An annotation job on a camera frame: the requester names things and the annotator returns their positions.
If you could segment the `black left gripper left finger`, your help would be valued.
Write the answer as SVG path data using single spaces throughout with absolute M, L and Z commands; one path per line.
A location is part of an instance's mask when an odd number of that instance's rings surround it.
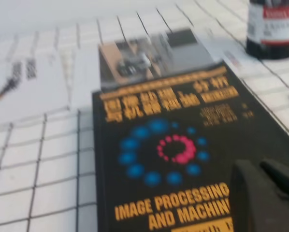
M 236 232 L 289 232 L 289 191 L 248 160 L 231 171 L 229 203 Z

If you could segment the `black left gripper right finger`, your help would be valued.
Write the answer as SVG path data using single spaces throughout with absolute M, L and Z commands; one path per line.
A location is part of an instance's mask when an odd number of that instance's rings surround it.
M 273 159 L 263 160 L 260 166 L 281 190 L 289 191 L 288 166 Z

